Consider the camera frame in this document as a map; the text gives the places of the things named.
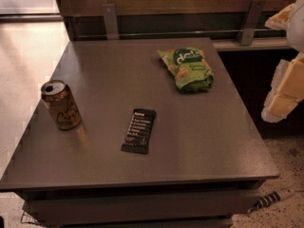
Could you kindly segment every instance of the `can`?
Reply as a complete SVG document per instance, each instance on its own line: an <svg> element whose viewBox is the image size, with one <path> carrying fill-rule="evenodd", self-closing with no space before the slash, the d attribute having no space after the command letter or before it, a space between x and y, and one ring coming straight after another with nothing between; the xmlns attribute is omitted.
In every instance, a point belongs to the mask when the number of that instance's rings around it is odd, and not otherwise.
<svg viewBox="0 0 304 228"><path fill-rule="evenodd" d="M59 129L69 130L80 123L80 112L64 81L51 80L42 85L41 99Z"/></svg>

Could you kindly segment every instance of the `white floor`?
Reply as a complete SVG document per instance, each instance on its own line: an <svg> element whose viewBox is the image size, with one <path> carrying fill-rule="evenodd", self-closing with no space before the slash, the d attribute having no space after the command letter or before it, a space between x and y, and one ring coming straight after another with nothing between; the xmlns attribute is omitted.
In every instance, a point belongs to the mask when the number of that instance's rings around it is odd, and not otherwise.
<svg viewBox="0 0 304 228"><path fill-rule="evenodd" d="M0 177L37 105L40 86L51 76L66 48L65 26L51 23L0 24ZM261 195L292 186L304 188L303 136L264 140L281 172L267 181ZM24 217L23 201L14 193L0 193L0 216L6 228L39 227ZM250 215L233 216L234 228L304 227L304 192Z"/></svg>

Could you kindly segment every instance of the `can top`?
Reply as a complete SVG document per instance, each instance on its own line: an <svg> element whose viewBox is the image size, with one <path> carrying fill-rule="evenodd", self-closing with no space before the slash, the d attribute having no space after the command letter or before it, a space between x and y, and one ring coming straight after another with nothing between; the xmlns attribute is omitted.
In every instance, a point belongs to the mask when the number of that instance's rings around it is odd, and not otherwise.
<svg viewBox="0 0 304 228"><path fill-rule="evenodd" d="M56 95L61 93L66 87L66 83L62 80L51 80L41 87L41 92L45 95Z"/></svg>

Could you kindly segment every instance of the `gray table surface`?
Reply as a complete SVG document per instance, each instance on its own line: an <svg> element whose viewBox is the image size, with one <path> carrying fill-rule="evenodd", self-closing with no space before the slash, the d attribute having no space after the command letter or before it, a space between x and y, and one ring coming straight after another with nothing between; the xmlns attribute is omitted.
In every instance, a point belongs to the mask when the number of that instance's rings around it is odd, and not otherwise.
<svg viewBox="0 0 304 228"><path fill-rule="evenodd" d="M208 92L180 94L157 49L201 48L215 72ZM211 41L71 42L53 79L83 118L58 130L40 102L0 190L266 181L278 171ZM154 109L147 155L121 151L134 108Z"/></svg>

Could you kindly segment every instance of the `bag of chips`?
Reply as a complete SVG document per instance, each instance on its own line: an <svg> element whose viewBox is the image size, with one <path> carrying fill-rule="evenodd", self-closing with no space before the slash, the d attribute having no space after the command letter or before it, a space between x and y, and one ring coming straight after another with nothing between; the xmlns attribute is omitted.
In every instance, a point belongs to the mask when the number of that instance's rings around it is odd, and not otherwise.
<svg viewBox="0 0 304 228"><path fill-rule="evenodd" d="M203 51L194 47L158 50L180 90L208 90L214 80L214 72L206 62Z"/></svg>

